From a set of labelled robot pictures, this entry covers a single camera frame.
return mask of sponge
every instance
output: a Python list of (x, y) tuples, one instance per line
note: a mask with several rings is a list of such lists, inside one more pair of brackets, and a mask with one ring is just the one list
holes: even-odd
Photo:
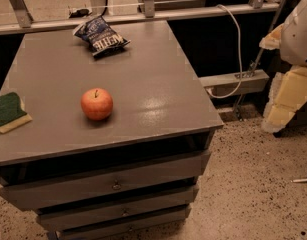
[(6, 133), (32, 121), (24, 111), (24, 103), (17, 93), (10, 92), (0, 96), (0, 132)]

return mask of tabletop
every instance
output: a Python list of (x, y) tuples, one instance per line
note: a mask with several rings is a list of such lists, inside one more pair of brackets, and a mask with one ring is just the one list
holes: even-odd
[[(166, 21), (112, 28), (131, 42), (99, 59), (71, 30), (25, 35), (0, 95), (16, 92), (33, 121), (0, 134), (0, 166), (222, 126)], [(113, 97), (103, 121), (82, 112), (92, 88)]]

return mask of cabinet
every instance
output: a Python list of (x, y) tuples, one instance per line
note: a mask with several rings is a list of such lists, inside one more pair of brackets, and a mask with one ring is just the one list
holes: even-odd
[[(60, 240), (184, 220), (222, 127), (166, 22), (114, 29), (131, 44), (97, 60), (71, 31), (27, 34), (1, 91), (33, 121), (0, 134), (0, 196)], [(95, 86), (114, 100), (101, 122), (79, 104)]]

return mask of speckled floor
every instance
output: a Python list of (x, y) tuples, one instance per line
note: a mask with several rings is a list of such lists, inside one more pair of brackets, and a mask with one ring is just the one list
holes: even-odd
[[(244, 105), (242, 111), (244, 122), (222, 114), (224, 128), (213, 138), (212, 156), (185, 222), (109, 239), (307, 240), (307, 184), (291, 183), (307, 177), (307, 127), (275, 138), (261, 130), (254, 106)], [(21, 212), (0, 198), (0, 240), (46, 240), (45, 233), (33, 212)]]

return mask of snack bag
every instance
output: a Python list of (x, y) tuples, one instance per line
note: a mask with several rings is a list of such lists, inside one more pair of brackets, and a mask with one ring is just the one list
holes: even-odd
[(80, 24), (73, 30), (73, 35), (90, 44), (93, 57), (115, 51), (130, 43), (116, 33), (102, 16)]

